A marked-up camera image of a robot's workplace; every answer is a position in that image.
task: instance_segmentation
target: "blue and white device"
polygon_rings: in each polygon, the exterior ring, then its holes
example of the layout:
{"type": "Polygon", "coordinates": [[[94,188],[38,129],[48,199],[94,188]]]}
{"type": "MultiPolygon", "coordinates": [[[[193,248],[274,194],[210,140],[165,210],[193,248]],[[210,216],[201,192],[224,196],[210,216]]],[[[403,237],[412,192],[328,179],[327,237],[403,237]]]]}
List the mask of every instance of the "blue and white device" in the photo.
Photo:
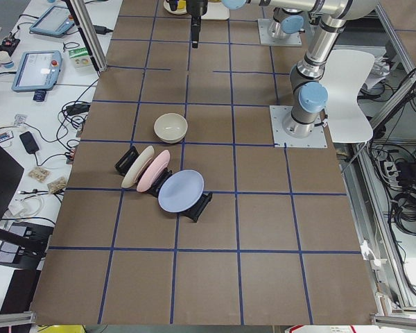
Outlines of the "blue and white device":
{"type": "Polygon", "coordinates": [[[74,20],[68,8],[52,6],[29,28],[32,33],[62,37],[74,26],[74,20]]]}
{"type": "Polygon", "coordinates": [[[62,54],[59,51],[25,52],[21,57],[12,90],[32,92],[53,89],[61,66],[62,54]]]}

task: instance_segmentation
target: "white seat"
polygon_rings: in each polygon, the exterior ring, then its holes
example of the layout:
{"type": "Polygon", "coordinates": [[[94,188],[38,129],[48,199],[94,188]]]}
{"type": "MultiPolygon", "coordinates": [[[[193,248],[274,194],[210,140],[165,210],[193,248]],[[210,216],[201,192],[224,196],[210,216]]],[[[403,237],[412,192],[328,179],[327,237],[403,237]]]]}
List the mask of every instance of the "white seat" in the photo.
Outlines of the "white seat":
{"type": "Polygon", "coordinates": [[[373,129],[357,103],[357,96],[374,64],[370,53],[334,50],[330,53],[323,78],[327,88],[325,111],[333,142],[367,142],[373,129]]]}

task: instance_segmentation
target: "cream bowl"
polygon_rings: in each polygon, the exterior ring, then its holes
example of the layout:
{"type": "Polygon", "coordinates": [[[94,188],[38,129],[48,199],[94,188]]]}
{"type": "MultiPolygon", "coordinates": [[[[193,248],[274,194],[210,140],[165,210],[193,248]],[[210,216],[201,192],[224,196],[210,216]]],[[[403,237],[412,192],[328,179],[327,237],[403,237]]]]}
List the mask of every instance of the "cream bowl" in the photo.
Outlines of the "cream bowl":
{"type": "Polygon", "coordinates": [[[163,114],[154,123],[155,134],[167,144],[175,144],[182,140],[187,130],[187,120],[177,113],[163,114]]]}

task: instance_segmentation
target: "mounting plate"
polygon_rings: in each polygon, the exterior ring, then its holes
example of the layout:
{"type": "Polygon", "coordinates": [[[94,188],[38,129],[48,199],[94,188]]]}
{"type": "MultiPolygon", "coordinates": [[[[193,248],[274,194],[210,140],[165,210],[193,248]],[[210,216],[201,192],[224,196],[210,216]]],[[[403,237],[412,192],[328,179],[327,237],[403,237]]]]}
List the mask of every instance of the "mounting plate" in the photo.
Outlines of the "mounting plate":
{"type": "Polygon", "coordinates": [[[259,37],[261,38],[261,45],[270,46],[302,46],[299,33],[293,33],[290,37],[280,40],[273,38],[268,34],[268,27],[272,19],[258,19],[257,26],[259,27],[259,37]]]}
{"type": "Polygon", "coordinates": [[[285,115],[291,112],[292,106],[286,105],[271,105],[271,126],[272,126],[272,138],[275,143],[275,147],[296,147],[296,148],[326,148],[327,140],[325,139],[324,129],[322,126],[315,127],[313,132],[304,139],[298,139],[287,134],[282,127],[282,120],[285,115]]]}

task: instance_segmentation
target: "pink plate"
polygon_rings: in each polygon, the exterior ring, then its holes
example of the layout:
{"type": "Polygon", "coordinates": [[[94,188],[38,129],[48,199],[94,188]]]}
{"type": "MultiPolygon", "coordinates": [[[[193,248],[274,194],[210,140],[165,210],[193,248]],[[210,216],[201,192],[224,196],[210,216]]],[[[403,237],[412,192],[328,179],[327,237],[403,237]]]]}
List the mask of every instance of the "pink plate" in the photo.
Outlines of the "pink plate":
{"type": "Polygon", "coordinates": [[[169,151],[162,151],[146,169],[144,175],[137,184],[138,192],[148,191],[154,181],[160,176],[160,173],[168,166],[171,156],[169,151]]]}

